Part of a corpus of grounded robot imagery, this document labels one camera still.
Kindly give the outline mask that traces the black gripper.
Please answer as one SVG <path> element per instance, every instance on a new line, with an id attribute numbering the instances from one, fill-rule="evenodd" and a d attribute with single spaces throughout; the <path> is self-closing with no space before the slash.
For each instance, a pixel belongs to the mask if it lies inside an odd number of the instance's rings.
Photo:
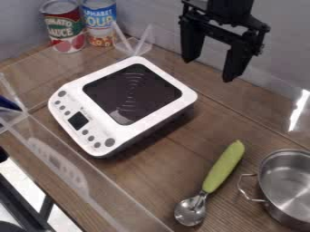
<path id="1" fill-rule="evenodd" d="M 215 21 L 219 25 L 241 26 L 243 34 L 225 32 L 225 52 L 223 82 L 240 77 L 253 56 L 261 53 L 264 33 L 269 26 L 252 16 L 253 0 L 181 0 L 180 48 L 185 63 L 200 57 L 204 42 L 201 23 Z"/>

